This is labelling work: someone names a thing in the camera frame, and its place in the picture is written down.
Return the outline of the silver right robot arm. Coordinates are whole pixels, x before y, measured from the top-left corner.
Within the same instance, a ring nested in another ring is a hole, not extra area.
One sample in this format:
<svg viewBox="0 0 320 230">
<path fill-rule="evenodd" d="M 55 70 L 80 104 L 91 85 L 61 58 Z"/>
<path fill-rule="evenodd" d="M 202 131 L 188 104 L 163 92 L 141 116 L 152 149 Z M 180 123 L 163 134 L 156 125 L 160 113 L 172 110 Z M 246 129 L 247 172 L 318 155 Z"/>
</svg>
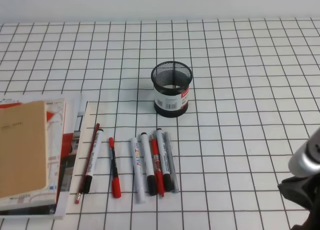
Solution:
<svg viewBox="0 0 320 230">
<path fill-rule="evenodd" d="M 309 211 L 308 218 L 292 229 L 320 228 L 320 130 L 293 154 L 288 163 L 293 177 L 278 185 L 281 195 Z"/>
</svg>

